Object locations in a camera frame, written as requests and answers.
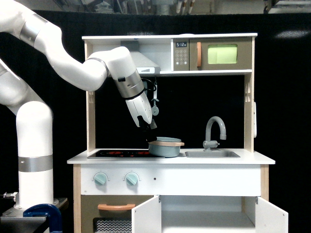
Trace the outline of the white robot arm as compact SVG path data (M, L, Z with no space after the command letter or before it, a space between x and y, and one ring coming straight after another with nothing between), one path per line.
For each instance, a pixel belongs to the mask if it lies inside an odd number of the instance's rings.
M85 35L153 35L160 29L155 15L121 15L61 10L52 0L27 0L25 5L63 32L67 52L84 60ZM86 149L86 94L62 80L46 57L15 37L0 35L0 56L53 111L54 195L72 200L72 167L67 160ZM18 191L16 117L0 108L0 191Z

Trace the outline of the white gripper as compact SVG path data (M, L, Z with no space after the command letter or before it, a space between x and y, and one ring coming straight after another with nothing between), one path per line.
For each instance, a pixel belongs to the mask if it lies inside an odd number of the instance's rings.
M147 142L156 141L157 125L153 120L152 108L146 94L126 100L129 112L137 127L141 127L142 133Z

